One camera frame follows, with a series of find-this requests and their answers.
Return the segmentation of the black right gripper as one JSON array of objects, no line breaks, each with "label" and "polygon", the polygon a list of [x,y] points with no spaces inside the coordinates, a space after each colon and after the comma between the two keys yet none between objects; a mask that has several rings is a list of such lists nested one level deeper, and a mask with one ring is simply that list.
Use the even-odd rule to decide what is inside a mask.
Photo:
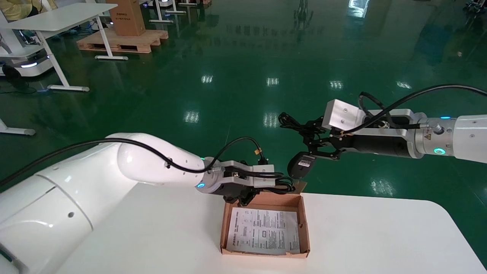
[{"label": "black right gripper", "polygon": [[[341,151],[360,154],[378,154],[400,158],[413,158],[407,141],[401,136],[387,135],[339,135],[327,133],[322,127],[323,119],[309,120],[304,125],[304,145],[306,155],[313,158],[339,160]],[[320,151],[320,148],[332,146],[334,151]]]}]

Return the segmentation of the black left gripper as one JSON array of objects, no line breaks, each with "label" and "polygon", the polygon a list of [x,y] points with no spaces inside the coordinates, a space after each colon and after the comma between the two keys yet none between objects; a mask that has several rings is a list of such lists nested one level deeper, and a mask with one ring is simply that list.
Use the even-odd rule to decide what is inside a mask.
[{"label": "black left gripper", "polygon": [[216,194],[223,197],[225,203],[237,206],[248,206],[260,194],[261,189],[252,186],[220,186]]}]

